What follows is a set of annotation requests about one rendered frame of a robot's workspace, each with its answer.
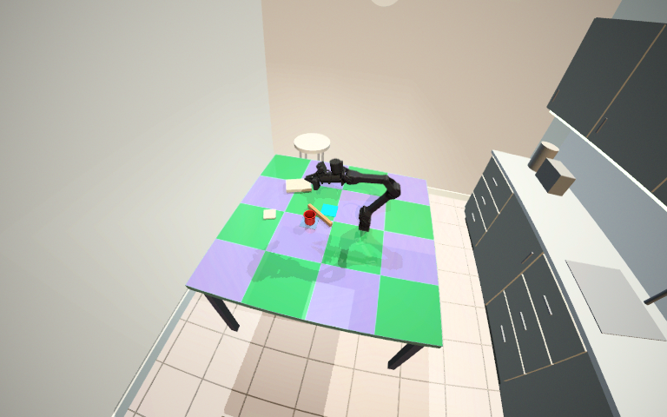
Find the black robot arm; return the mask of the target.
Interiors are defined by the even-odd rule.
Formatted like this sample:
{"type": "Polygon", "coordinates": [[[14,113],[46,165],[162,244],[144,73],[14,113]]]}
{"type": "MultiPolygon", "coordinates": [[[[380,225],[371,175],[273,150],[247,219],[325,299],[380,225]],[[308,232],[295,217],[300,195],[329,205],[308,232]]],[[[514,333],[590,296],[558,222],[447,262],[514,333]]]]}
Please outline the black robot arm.
{"type": "MultiPolygon", "coordinates": [[[[383,184],[386,187],[386,192],[382,194],[380,198],[378,198],[371,205],[364,205],[362,208],[360,208],[359,230],[369,232],[372,214],[389,200],[399,197],[401,195],[401,185],[394,179],[390,178],[388,175],[365,174],[360,173],[357,170],[349,169],[343,166],[343,160],[331,159],[329,162],[332,172],[332,182],[340,182],[341,186],[343,186],[345,183],[353,185],[360,182],[366,182],[383,184]]],[[[319,172],[319,176],[327,175],[327,172],[330,170],[327,169],[327,166],[323,161],[317,162],[316,168],[319,172]]]]}

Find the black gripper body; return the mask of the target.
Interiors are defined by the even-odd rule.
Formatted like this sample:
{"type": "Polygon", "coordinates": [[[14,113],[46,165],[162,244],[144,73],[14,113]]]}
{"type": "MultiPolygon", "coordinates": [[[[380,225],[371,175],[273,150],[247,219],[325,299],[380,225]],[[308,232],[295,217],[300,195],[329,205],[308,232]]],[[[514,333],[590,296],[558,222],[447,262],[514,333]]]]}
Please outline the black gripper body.
{"type": "Polygon", "coordinates": [[[332,182],[332,179],[331,179],[332,172],[331,172],[331,170],[329,170],[327,172],[328,173],[327,175],[323,175],[323,176],[319,176],[319,172],[317,172],[317,173],[318,173],[318,176],[314,177],[313,180],[312,180],[314,190],[318,190],[320,185],[323,184],[323,182],[328,182],[328,184],[330,184],[332,182]]]}

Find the light wooden bar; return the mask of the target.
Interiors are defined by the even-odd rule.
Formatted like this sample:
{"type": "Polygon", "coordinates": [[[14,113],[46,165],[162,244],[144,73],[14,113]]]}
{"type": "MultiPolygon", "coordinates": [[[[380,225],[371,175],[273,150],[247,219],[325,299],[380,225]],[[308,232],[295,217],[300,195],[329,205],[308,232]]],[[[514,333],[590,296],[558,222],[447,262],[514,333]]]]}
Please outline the light wooden bar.
{"type": "Polygon", "coordinates": [[[325,217],[325,216],[324,216],[318,209],[316,209],[312,204],[309,203],[309,204],[307,205],[307,207],[308,207],[310,210],[313,210],[313,211],[315,212],[315,214],[316,214],[317,216],[319,216],[319,218],[320,218],[322,221],[324,221],[329,227],[333,226],[333,223],[332,223],[328,218],[326,218],[326,217],[325,217]]]}

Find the red cup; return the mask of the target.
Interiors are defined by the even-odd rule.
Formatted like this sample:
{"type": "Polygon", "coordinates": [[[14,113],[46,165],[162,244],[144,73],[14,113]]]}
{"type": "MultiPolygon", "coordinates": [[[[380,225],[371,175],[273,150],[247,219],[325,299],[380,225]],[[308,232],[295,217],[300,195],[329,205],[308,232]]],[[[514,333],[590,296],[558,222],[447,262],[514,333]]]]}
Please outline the red cup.
{"type": "Polygon", "coordinates": [[[316,214],[313,210],[307,210],[307,211],[304,212],[303,215],[304,215],[306,225],[310,226],[310,225],[313,225],[315,223],[316,214]]]}

